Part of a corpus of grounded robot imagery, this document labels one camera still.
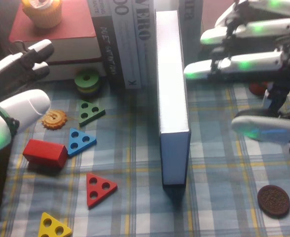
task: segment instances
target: blue triangle block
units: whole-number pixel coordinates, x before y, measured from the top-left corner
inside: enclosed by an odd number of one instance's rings
[[[73,157],[96,144],[96,138],[84,132],[70,128],[68,156]]]

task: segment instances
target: tablecloth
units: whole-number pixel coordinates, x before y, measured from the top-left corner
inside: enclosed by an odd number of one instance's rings
[[[21,155],[29,139],[68,146],[69,129],[79,129],[80,98],[72,83],[40,86],[51,109],[69,118],[57,131],[40,121],[13,144],[0,210],[0,237],[37,237],[47,212],[73,230],[73,237],[290,236],[290,213],[272,219],[258,207],[264,185],[282,187],[290,197],[288,145],[258,143],[230,128],[234,115],[259,107],[261,99],[243,84],[190,84],[192,129],[186,189],[163,189],[156,108],[145,91],[115,94],[106,89],[90,102],[106,115],[80,128],[97,145],[69,158],[54,173],[28,166]],[[290,97],[283,110],[290,110]],[[86,174],[118,184],[91,210]]]

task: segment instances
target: round tan cookie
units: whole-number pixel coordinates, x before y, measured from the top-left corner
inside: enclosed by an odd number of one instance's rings
[[[51,110],[41,120],[45,128],[51,130],[61,129],[67,122],[67,115],[62,110]]]

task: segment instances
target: yellow triangle block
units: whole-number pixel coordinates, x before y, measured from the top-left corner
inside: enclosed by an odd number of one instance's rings
[[[62,224],[46,212],[41,215],[38,237],[67,237],[71,234],[72,230],[65,224]]]

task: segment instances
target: triangle block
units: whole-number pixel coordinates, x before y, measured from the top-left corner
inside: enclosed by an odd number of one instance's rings
[[[44,212],[41,215],[40,231],[38,237],[68,237],[72,234],[72,230]]]
[[[86,102],[84,100],[80,101],[79,108],[79,125],[80,127],[87,125],[99,117],[105,115],[105,109],[96,106],[92,103]]]
[[[103,201],[117,189],[117,183],[94,174],[86,175],[86,204],[89,208]]]
[[[84,132],[70,128],[68,156],[73,157],[96,144],[96,138]]]

